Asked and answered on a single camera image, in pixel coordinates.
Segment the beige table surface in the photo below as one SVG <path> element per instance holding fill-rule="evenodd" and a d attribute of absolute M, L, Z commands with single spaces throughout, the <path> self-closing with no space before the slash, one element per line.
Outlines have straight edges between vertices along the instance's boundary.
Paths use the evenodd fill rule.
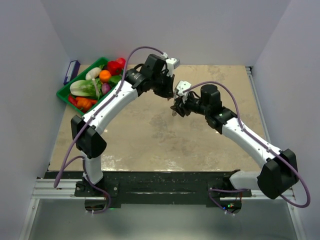
<path fill-rule="evenodd" d="M 82 65 L 80 72 L 88 67 Z M 264 137 L 258 108 L 244 66 L 182 65 L 175 70 L 174 86 L 180 80 L 191 84 L 214 80 L 234 94 L 244 123 Z M 235 111 L 228 94 L 220 88 L 224 106 Z M 101 156 L 104 171 L 256 171 L 258 165 L 239 146 L 211 129 L 204 116 L 172 116 L 167 101 L 142 94 L 126 106 L 102 134 L 107 147 Z M 55 142 L 50 171 L 57 171 L 72 141 L 71 118 L 77 114 L 66 106 Z M 80 154 L 74 147 L 69 158 Z M 81 171 L 80 160 L 66 170 Z"/>

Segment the gray wall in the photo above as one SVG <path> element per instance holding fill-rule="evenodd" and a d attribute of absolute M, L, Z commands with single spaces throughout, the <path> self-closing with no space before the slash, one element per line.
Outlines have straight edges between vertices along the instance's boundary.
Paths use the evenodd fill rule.
<path fill-rule="evenodd" d="M 311 192 L 300 209 L 307 239 L 319 239 L 320 1 L 292 0 L 253 67 L 272 142 L 295 151 Z M 301 185 L 294 188 L 304 203 Z"/>
<path fill-rule="evenodd" d="M 57 136 L 69 58 L 39 0 L 2 1 L 0 32 L 0 239 L 16 240 Z"/>
<path fill-rule="evenodd" d="M 157 47 L 183 64 L 252 66 L 290 0 L 41 0 L 82 63 Z M 139 52 L 133 63 L 144 62 Z"/>

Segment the green basket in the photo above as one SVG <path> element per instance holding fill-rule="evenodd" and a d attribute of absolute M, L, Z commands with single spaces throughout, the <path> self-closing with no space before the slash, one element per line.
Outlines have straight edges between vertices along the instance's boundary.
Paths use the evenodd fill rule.
<path fill-rule="evenodd" d="M 81 116 L 84 115 L 84 113 L 82 111 L 80 111 L 77 107 L 75 107 L 74 105 L 72 105 L 72 103 L 70 103 L 68 101 L 68 97 L 70 95 L 70 85 L 72 83 L 74 83 L 75 81 L 78 81 L 78 80 L 85 80 L 86 79 L 86 74 L 93 68 L 96 68 L 96 67 L 99 67 L 101 65 L 106 65 L 107 62 L 109 60 L 106 59 L 105 57 L 100 57 L 97 61 L 95 61 L 94 64 L 92 64 L 91 66 L 89 66 L 86 70 L 84 70 L 82 73 L 80 73 L 78 76 L 76 76 L 74 79 L 72 79 L 67 85 L 65 85 L 63 88 L 61 88 L 59 91 L 56 92 L 56 95 L 58 98 L 60 98 L 62 101 L 64 101 L 66 104 L 68 104 L 71 108 L 73 108 L 74 110 L 76 110 Z M 107 95 L 109 95 L 109 93 L 111 93 L 111 91 L 115 88 L 115 86 L 113 86 L 113 88 L 106 94 L 104 95 L 103 97 L 101 97 L 99 99 L 99 101 L 93 105 L 91 109 L 93 109 L 95 106 L 97 106 L 103 99 L 105 99 L 105 97 Z"/>

